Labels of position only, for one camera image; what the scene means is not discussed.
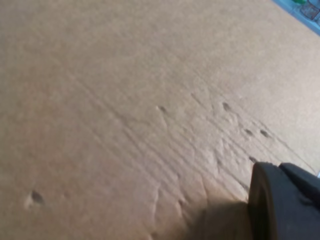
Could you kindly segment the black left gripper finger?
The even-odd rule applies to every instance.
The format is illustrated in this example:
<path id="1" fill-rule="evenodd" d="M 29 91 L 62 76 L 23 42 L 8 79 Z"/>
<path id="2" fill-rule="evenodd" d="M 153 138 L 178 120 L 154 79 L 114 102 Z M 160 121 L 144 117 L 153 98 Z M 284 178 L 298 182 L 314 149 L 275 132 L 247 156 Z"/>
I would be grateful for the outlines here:
<path id="1" fill-rule="evenodd" d="M 320 179 L 292 163 L 257 162 L 248 214 L 254 240 L 318 240 Z"/>

